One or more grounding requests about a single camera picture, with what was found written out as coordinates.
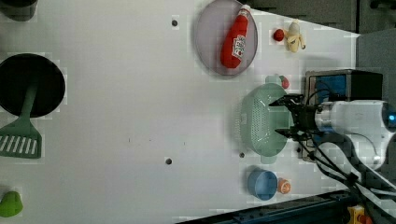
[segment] green spatula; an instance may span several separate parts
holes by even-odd
[[[21,115],[0,129],[0,156],[38,159],[41,157],[41,135],[30,122],[37,81],[31,82],[25,95]]]

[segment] table surface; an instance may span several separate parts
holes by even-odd
[[[343,187],[298,159],[292,142],[274,164],[261,164],[235,123],[243,97],[268,76],[301,92],[308,70],[354,68],[357,35],[301,21],[306,49],[293,54],[271,39],[292,19],[252,10],[256,58],[243,74],[221,77],[193,45],[194,22],[210,2],[39,0],[29,22],[0,17],[0,58],[45,55],[67,88],[56,111],[32,119],[43,158],[0,158],[1,193],[17,190],[24,204],[0,222],[174,223]],[[1,125],[14,119],[0,113]],[[267,202],[249,195],[255,167],[289,179],[291,193]]]

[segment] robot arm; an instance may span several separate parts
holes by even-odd
[[[294,121],[289,129],[276,131],[301,145],[312,134],[319,135],[311,155],[319,170],[396,217],[396,186],[376,171],[386,160],[389,144],[396,141],[395,110],[383,101],[305,105],[303,99],[289,94],[270,104],[284,105]]]

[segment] red object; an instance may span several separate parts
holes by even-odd
[[[227,68],[236,68],[242,61],[246,45],[249,14],[250,6],[243,5],[233,26],[225,37],[221,48],[220,60]]]
[[[282,81],[283,89],[287,89],[290,85],[289,80],[287,78],[285,78],[284,76],[281,76],[280,80]]]
[[[274,40],[276,40],[276,41],[282,41],[283,38],[285,38],[285,34],[283,33],[283,30],[277,29],[277,30],[274,32]]]
[[[367,216],[358,216],[358,221],[363,224],[373,224],[371,218]]]

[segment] green basket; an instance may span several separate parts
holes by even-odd
[[[285,106],[269,106],[284,95],[282,87],[267,83],[252,91],[242,103],[242,142],[261,156],[274,157],[286,145],[287,138],[275,129],[289,128],[290,112]]]

